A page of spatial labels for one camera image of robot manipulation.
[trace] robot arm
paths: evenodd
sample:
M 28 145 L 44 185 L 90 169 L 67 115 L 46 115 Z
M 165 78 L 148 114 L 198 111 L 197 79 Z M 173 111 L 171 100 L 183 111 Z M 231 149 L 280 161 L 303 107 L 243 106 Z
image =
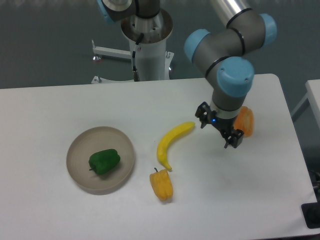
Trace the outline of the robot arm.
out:
M 97 0 L 97 3 L 108 23 L 133 15 L 151 19 L 160 11 L 160 0 Z
M 173 22 L 160 8 L 160 0 L 97 0 L 97 3 L 108 23 L 121 20 L 121 30 L 129 41 L 134 81 L 168 78 L 166 41 Z
M 196 111 L 201 128 L 211 124 L 228 145 L 237 148 L 244 133 L 234 129 L 240 108 L 249 92 L 255 75 L 246 53 L 272 43 L 277 36 L 274 19 L 258 15 L 245 0 L 211 0 L 225 24 L 223 33 L 213 36 L 205 29 L 193 32 L 184 44 L 189 60 L 213 86 L 210 105 L 203 102 Z

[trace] plate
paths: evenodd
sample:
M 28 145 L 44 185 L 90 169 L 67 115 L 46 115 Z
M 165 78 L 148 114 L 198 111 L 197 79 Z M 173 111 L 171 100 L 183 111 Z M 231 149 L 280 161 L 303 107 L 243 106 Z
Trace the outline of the plate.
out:
M 89 158 L 106 149 L 117 150 L 120 162 L 106 174 L 97 175 L 89 170 Z M 122 131 L 108 126 L 91 128 L 80 134 L 66 156 L 70 176 L 91 194 L 107 194 L 121 187 L 133 170 L 134 163 L 135 151 L 130 139 Z

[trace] gray floor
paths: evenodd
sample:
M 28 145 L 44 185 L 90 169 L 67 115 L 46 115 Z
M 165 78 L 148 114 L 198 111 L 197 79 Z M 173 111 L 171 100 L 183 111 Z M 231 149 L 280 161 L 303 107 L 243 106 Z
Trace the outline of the gray floor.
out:
M 278 26 L 276 42 L 246 56 L 257 74 L 280 78 L 291 111 L 306 93 L 307 80 L 320 79 L 320 1 L 249 0 Z M 167 49 L 175 53 L 172 77 L 202 75 L 187 60 L 183 45 L 190 33 L 224 30 L 209 0 L 161 0 L 174 23 Z M 107 25 L 95 0 L 0 0 L 0 88 L 89 84 L 95 75 L 132 79 L 128 61 L 92 61 L 97 46 L 128 50 L 120 23 Z M 273 114 L 272 107 L 266 109 Z M 308 166 L 320 170 L 320 130 L 309 108 L 295 123 Z

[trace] yellow banana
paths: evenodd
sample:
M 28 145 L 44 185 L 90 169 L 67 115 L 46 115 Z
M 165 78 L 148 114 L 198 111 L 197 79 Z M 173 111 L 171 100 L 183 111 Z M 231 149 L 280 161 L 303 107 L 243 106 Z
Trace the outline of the yellow banana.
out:
M 186 135 L 187 133 L 191 132 L 191 130 L 195 127 L 195 123 L 193 121 L 184 122 L 169 132 L 161 139 L 158 145 L 158 149 L 156 151 L 156 156 L 159 162 L 168 170 L 171 171 L 172 167 L 168 163 L 167 158 L 167 150 L 171 143 L 173 143 L 178 138 Z

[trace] blue joint cap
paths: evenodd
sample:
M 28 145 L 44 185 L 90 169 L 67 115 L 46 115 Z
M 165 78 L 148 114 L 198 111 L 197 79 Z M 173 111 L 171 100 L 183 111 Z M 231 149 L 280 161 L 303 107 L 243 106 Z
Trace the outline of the blue joint cap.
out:
M 206 29 L 198 29 L 188 36 L 184 43 L 184 52 L 190 62 L 192 62 L 195 51 L 202 39 L 210 34 Z
M 108 24 L 113 24 L 114 21 L 111 19 L 111 17 L 109 16 L 107 10 L 105 9 L 105 6 L 102 3 L 102 0 L 96 0 L 96 2 L 98 3 L 100 12 L 103 16 L 103 19 L 108 23 Z
M 251 89 L 255 76 L 252 64 L 241 57 L 229 57 L 217 70 L 217 83 L 227 95 L 240 98 Z
M 265 38 L 263 47 L 271 44 L 277 38 L 278 29 L 274 18 L 266 13 L 260 14 L 265 25 Z

